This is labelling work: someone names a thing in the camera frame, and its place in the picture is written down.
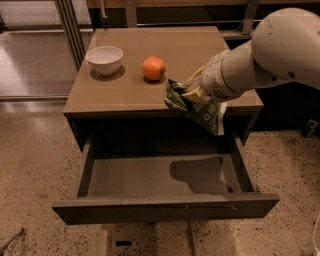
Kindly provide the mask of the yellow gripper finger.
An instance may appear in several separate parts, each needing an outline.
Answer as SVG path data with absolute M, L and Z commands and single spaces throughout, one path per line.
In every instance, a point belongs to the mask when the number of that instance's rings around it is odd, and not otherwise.
M 197 69 L 195 73 L 186 81 L 186 83 L 189 83 L 192 79 L 200 76 L 204 68 L 205 66 L 201 66 L 199 69 Z
M 211 100 L 211 97 L 207 95 L 200 86 L 183 93 L 182 96 L 190 102 L 199 104 L 207 104 Z

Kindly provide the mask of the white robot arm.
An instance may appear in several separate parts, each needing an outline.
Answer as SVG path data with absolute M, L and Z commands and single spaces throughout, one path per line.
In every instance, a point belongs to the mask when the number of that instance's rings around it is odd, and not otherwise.
M 269 14 L 248 42 L 210 58 L 188 81 L 183 97 L 226 102 L 292 81 L 320 87 L 320 16 L 299 8 Z

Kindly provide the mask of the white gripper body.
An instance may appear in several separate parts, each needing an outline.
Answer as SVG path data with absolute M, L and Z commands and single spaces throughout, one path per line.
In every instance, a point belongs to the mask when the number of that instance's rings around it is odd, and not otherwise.
M 204 102 L 226 102 L 239 98 L 240 92 L 232 90 L 224 81 L 222 62 L 228 50 L 216 54 L 205 64 L 199 78 L 200 95 Z

